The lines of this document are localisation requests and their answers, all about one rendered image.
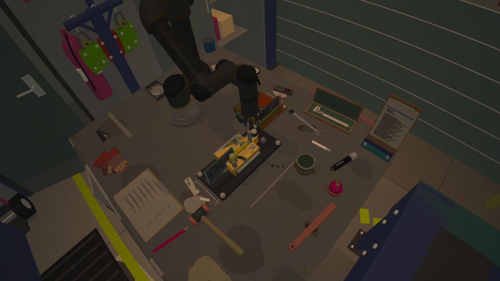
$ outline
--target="table surface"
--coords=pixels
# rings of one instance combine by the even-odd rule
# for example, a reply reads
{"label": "table surface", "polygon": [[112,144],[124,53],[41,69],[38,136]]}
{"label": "table surface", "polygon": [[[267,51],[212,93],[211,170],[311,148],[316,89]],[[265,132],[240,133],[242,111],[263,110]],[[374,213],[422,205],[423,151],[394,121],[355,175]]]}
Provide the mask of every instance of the table surface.
{"label": "table surface", "polygon": [[[75,134],[71,140],[74,149],[102,186],[145,256],[153,258],[163,271],[164,280],[187,280],[189,269],[205,255],[217,262],[233,281],[271,280],[284,263],[306,280],[357,214],[390,163],[360,146],[371,129],[367,122],[359,120],[347,135],[305,114],[313,101],[312,92],[219,46],[213,53],[201,50],[200,57],[209,66],[221,59],[258,66],[261,82],[258,90],[263,93],[272,95],[275,85],[295,90],[293,96],[282,99],[286,110],[264,129],[280,140],[281,146],[224,202],[220,199],[217,202],[215,194],[197,181],[196,174],[214,159],[214,151],[230,137],[246,131],[233,112],[232,106],[240,100],[238,88],[232,84],[203,103],[191,97],[201,116],[187,127],[172,125],[167,99],[156,100],[142,88],[109,111],[133,137],[122,133],[107,112]],[[176,66],[156,79],[163,83],[168,76],[180,73]],[[290,109],[322,130],[324,136],[300,130],[303,124],[288,114]],[[97,129],[110,133],[106,142],[101,142]],[[326,146],[331,152],[311,141]],[[102,151],[109,152],[113,147],[132,165],[123,175],[103,176],[101,169],[92,164]],[[327,188],[335,180],[330,165],[352,152],[357,153],[358,159],[336,172],[343,192],[338,197],[330,196]],[[309,175],[299,174],[292,165],[303,153],[315,158],[314,171]],[[195,183],[201,191],[199,195],[213,201],[207,202],[211,212],[206,217],[239,244],[245,254],[239,257],[204,223],[192,225],[188,220],[191,214],[185,210],[144,242],[113,196],[146,168],[150,168],[181,203],[193,196],[184,179],[191,177],[200,183]],[[305,229],[305,222],[313,221],[330,202],[337,208],[318,227],[317,235],[310,235],[291,251],[288,246]],[[154,248],[187,226],[190,228],[183,235],[153,253]]]}

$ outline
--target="blue post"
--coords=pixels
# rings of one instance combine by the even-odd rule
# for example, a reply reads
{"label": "blue post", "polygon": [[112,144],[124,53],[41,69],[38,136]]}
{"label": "blue post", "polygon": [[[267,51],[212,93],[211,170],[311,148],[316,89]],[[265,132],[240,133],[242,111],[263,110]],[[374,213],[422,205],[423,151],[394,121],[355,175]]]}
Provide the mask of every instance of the blue post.
{"label": "blue post", "polygon": [[[110,15],[113,13],[113,8],[123,4],[123,0],[106,0],[99,5],[95,5],[93,0],[85,0],[85,3],[88,8],[81,14],[65,21],[63,23],[64,27],[68,32],[77,27],[82,27],[97,33],[113,57],[114,64],[118,68],[118,71],[130,90],[130,93],[135,93],[141,87],[139,86],[139,83],[137,83],[136,77],[132,73],[127,60],[120,53],[120,47],[118,47],[118,44],[115,41],[115,38],[113,38],[113,34],[110,30]],[[105,12],[108,12],[107,21],[103,16],[103,13]],[[94,28],[85,24],[88,21],[92,23]]]}

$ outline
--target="black wheel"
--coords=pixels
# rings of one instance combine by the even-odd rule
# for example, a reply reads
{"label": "black wheel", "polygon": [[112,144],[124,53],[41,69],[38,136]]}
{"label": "black wheel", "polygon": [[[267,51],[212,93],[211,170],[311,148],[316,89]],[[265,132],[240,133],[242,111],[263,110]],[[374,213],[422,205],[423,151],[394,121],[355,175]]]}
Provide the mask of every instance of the black wheel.
{"label": "black wheel", "polygon": [[21,219],[29,219],[37,210],[31,201],[22,194],[16,194],[8,200],[10,209]]}

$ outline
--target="pink book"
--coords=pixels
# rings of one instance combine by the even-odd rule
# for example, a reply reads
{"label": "pink book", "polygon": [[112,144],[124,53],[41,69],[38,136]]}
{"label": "pink book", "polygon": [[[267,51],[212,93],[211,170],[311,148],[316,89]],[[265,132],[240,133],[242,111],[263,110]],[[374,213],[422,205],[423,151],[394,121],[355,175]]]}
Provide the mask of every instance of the pink book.
{"label": "pink book", "polygon": [[215,37],[217,38],[217,41],[221,40],[221,34],[219,33],[219,23],[217,22],[217,18],[215,16],[212,16],[213,19],[213,27],[215,28]]}

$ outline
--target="fire extinguisher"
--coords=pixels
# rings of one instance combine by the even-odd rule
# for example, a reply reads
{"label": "fire extinguisher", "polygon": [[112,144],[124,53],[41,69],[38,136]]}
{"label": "fire extinguisher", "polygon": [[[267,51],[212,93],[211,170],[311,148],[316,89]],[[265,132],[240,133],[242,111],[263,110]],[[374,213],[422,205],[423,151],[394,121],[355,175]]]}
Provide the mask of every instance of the fire extinguisher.
{"label": "fire extinguisher", "polygon": [[77,39],[75,35],[70,35],[64,28],[61,29],[60,32],[62,35],[61,45],[64,53],[73,64],[75,70],[81,75],[92,93],[99,100],[109,98],[113,93],[113,89],[104,77],[102,71],[99,73],[91,71],[78,53],[80,49],[84,48],[84,46],[80,46],[77,41],[80,39]]}

